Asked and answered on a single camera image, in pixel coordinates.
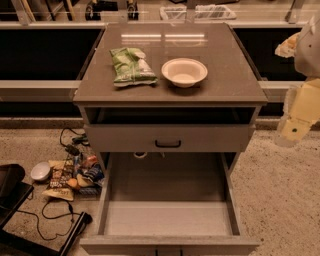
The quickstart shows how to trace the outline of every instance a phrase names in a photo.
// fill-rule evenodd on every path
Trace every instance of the cabinet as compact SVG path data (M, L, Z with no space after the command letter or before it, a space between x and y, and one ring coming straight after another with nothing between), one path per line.
M155 85L113 86L109 50L139 47ZM174 87L170 59L201 61L208 76ZM248 255L230 174L266 97L227 24L108 25L74 97L106 181L90 255ZM133 152L148 152L143 159Z

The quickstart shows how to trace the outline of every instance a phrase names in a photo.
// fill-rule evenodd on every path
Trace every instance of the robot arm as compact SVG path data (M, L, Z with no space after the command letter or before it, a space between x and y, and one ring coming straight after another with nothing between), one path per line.
M293 49L295 69L307 76L300 88L288 91L278 125L276 143L293 146L320 119L320 12L284 45L277 48L276 54L288 57Z

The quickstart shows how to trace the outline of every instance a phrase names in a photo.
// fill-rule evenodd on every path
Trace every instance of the drawer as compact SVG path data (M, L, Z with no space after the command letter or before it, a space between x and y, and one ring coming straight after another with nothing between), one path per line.
M220 153L111 153L89 255L248 255Z
M240 152L254 125L85 125L102 152Z

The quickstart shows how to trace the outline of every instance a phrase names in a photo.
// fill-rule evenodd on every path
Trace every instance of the drawer handle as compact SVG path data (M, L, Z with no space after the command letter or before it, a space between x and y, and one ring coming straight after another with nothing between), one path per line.
M177 142L173 143L160 143L158 140L154 142L156 147L158 148L179 148L181 146L181 140L178 140Z

